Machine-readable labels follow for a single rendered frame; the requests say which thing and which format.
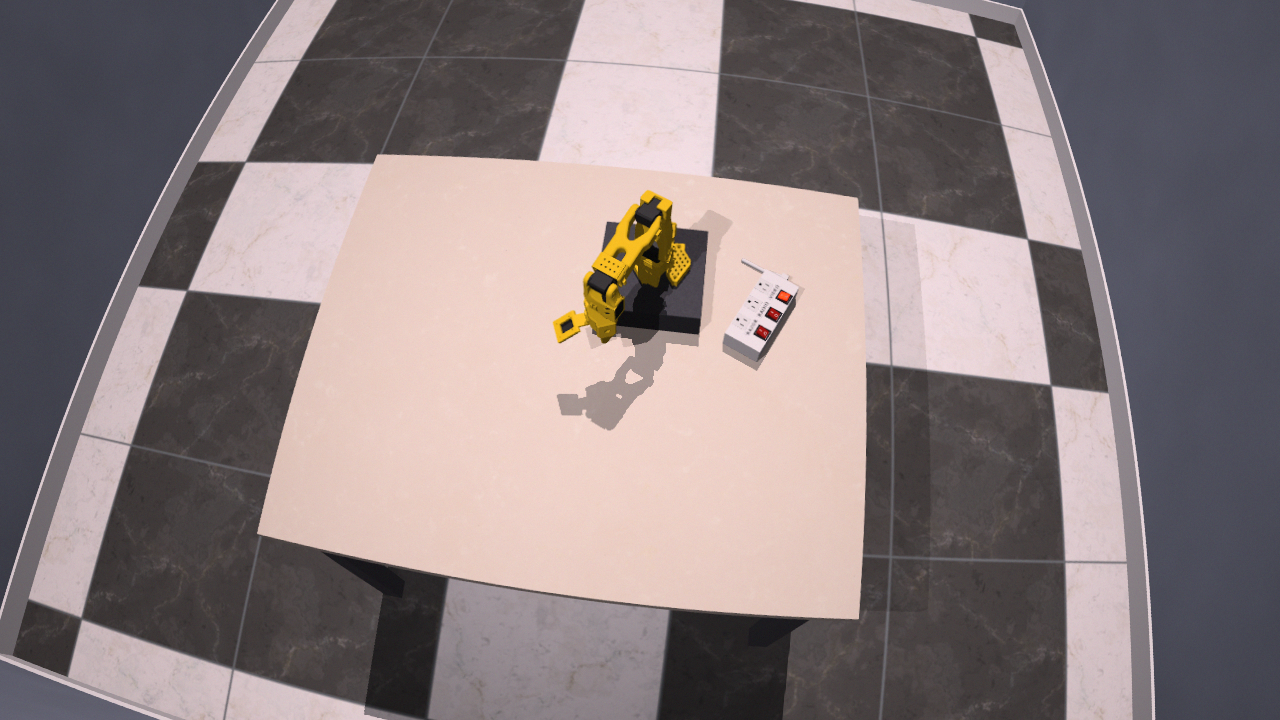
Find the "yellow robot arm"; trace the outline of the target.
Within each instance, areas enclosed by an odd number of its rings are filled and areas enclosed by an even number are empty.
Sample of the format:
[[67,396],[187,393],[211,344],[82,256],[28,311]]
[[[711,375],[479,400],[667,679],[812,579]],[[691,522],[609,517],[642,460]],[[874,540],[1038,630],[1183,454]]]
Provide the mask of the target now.
[[[628,208],[613,238],[593,263],[593,272],[584,277],[584,299],[605,319],[616,322],[625,311],[625,296],[620,293],[618,286],[627,283],[632,270],[643,284],[653,287],[658,287],[664,272],[669,283],[677,286],[690,270],[691,260],[685,252],[685,243],[675,243],[672,205],[668,199],[646,190],[640,206],[634,204]],[[635,240],[630,241],[630,228],[635,220]],[[622,261],[616,259],[620,252],[626,252]]]

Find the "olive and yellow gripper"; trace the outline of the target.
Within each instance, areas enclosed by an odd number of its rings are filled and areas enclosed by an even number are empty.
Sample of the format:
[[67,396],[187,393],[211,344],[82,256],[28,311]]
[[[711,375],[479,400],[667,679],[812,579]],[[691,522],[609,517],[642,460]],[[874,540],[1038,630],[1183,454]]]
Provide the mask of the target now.
[[594,331],[596,331],[596,336],[599,338],[602,337],[600,340],[603,345],[605,345],[611,337],[616,334],[616,324],[618,319],[616,322],[605,319],[602,314],[589,307],[585,299],[584,301],[584,307],[586,305],[586,310],[584,310],[584,313],[576,315],[575,311],[570,311],[553,322],[558,343],[570,340],[573,334],[579,334],[580,327],[589,324]]

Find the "white power strip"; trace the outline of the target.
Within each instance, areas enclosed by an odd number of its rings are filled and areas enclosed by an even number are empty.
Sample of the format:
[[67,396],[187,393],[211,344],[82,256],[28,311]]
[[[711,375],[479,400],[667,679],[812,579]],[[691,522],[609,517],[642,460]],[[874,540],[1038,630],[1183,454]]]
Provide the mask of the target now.
[[746,259],[742,263],[764,273],[724,332],[722,343],[756,363],[794,304],[799,287],[788,282],[785,273],[772,273]]

